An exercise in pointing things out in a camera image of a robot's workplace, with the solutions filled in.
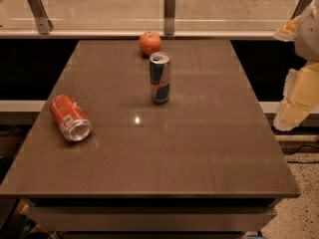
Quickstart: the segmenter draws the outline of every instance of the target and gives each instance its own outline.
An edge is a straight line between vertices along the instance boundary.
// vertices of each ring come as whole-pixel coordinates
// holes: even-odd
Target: can
[[[155,104],[169,99],[170,54],[155,52],[150,56],[151,98]]]
[[[64,138],[68,141],[83,140],[92,130],[91,123],[79,105],[66,95],[52,99],[50,112]]]

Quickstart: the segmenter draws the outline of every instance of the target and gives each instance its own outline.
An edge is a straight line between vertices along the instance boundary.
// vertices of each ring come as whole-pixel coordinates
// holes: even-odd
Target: red soda can
[[[83,140],[92,130],[91,123],[79,105],[66,95],[52,99],[50,112],[64,138],[68,141]]]

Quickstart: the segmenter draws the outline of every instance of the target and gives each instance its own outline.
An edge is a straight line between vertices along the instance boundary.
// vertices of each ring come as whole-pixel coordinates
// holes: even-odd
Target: black can
[[[150,56],[151,98],[155,104],[164,104],[169,99],[170,55],[155,52]]]

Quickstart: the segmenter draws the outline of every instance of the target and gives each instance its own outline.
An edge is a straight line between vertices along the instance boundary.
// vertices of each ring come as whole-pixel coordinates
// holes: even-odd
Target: brown tabletop
[[[151,101],[149,60],[138,41],[81,41],[0,194],[298,196],[230,42],[165,40],[162,50],[172,56],[170,99],[158,106]],[[50,100],[60,94],[74,98],[92,123],[81,142],[65,141],[49,113]]]

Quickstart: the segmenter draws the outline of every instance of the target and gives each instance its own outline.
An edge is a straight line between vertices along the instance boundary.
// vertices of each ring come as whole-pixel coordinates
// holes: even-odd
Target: table
[[[170,99],[137,40],[80,41],[0,186],[57,231],[257,231],[299,187],[229,41],[163,40]],[[50,100],[93,125],[67,142]]]

